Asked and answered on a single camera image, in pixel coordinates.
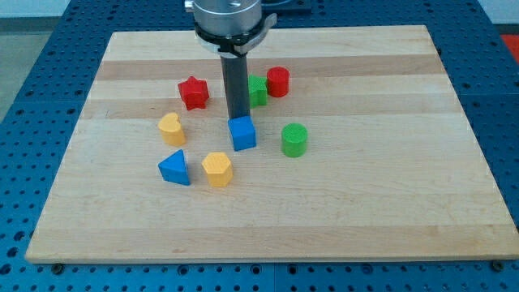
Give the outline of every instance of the blue triangle block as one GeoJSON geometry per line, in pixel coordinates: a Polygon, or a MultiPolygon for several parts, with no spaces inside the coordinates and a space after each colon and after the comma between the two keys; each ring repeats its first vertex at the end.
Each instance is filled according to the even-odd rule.
{"type": "Polygon", "coordinates": [[[183,150],[178,150],[159,163],[159,170],[166,182],[179,183],[184,186],[191,184],[187,175],[186,158],[183,150]]]}

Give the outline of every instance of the green block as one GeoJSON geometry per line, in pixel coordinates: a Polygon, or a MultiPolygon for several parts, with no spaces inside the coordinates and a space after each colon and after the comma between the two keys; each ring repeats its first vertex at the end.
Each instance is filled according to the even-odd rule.
{"type": "Polygon", "coordinates": [[[267,105],[267,77],[249,75],[249,97],[252,109],[267,105]]]}
{"type": "Polygon", "coordinates": [[[287,157],[300,157],[307,151],[308,131],[300,123],[286,125],[281,131],[281,151],[287,157]]]}

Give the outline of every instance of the red block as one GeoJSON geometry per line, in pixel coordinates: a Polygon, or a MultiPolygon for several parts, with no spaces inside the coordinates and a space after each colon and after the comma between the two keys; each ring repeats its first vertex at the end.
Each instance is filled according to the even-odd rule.
{"type": "Polygon", "coordinates": [[[274,67],[267,72],[268,95],[284,97],[289,92],[290,72],[284,67],[274,67]]]}
{"type": "Polygon", "coordinates": [[[178,84],[178,91],[187,110],[205,109],[205,101],[209,99],[208,83],[190,76],[187,81],[178,84]]]}
{"type": "Polygon", "coordinates": [[[510,49],[510,52],[512,52],[516,62],[519,63],[519,35],[503,35],[501,38],[508,49],[510,49]]]}

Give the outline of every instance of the wood grain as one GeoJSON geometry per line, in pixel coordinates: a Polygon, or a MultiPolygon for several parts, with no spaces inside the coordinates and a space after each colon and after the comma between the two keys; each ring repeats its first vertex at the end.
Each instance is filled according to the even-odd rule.
{"type": "Polygon", "coordinates": [[[112,36],[26,257],[33,263],[511,259],[519,235],[423,26],[273,30],[249,71],[290,69],[290,93],[254,109],[258,146],[234,152],[220,65],[193,32],[112,36]],[[186,111],[177,83],[208,80],[186,111]],[[177,148],[191,186],[157,169],[177,148]],[[280,150],[301,122],[307,153],[280,150]],[[201,166],[226,152],[234,178],[201,166]]]}

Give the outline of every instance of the red star block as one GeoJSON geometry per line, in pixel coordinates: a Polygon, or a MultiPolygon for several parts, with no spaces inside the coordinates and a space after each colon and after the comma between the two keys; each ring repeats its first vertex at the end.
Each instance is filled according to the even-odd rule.
{"type": "Polygon", "coordinates": [[[205,101],[209,98],[208,83],[190,76],[187,81],[178,84],[180,97],[187,110],[205,109],[205,101]]]}

